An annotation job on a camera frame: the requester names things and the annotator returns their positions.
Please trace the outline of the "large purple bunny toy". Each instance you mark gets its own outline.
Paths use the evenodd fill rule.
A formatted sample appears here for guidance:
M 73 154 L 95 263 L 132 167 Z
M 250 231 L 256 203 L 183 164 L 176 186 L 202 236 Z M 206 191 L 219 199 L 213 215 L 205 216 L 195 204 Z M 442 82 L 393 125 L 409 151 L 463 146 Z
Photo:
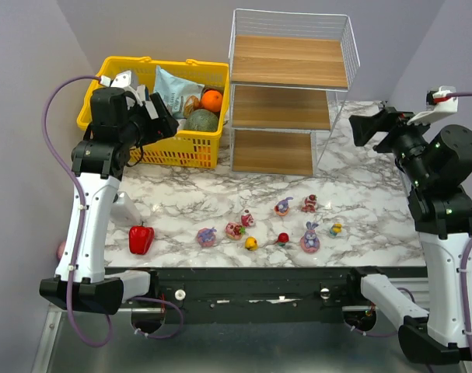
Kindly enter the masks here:
M 308 221 L 306 223 L 306 231 L 300 239 L 300 246 L 305 253 L 316 253 L 320 249 L 320 240 L 316 233 L 319 226 L 316 222 Z

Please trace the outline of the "red cherry toy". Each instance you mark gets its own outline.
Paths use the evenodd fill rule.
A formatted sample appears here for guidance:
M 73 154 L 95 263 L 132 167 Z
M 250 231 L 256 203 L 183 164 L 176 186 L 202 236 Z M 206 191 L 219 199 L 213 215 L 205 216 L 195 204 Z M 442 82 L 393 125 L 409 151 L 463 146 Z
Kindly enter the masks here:
M 289 236 L 287 233 L 282 232 L 278 235 L 275 244 L 280 246 L 280 247 L 285 247 L 286 244 L 289 242 Z

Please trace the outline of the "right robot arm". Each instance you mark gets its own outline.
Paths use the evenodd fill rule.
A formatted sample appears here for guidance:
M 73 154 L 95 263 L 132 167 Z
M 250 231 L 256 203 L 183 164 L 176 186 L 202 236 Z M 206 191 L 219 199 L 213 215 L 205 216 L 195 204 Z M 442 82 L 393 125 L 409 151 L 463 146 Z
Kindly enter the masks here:
M 433 121 L 429 112 L 393 107 L 349 119 L 358 147 L 383 133 L 375 151 L 392 154 L 411 183 L 407 202 L 425 257 L 429 307 L 413 303 L 371 267 L 353 270 L 349 282 L 390 320 L 409 361 L 472 363 L 472 199 L 463 188 L 472 173 L 472 130 L 450 124 L 427 141 Z

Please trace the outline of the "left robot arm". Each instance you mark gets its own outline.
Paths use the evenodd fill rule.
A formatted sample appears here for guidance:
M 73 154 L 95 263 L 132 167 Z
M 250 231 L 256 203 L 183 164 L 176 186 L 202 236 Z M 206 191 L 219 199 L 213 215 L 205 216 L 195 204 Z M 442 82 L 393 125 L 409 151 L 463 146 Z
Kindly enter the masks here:
M 75 191 L 65 251 L 39 292 L 67 311 L 113 315 L 124 301 L 147 294 L 152 278 L 143 270 L 105 274 L 107 226 L 130 150 L 173 137 L 178 123 L 157 92 L 141 100 L 126 89 L 99 88 L 90 109 L 91 122 L 72 150 Z

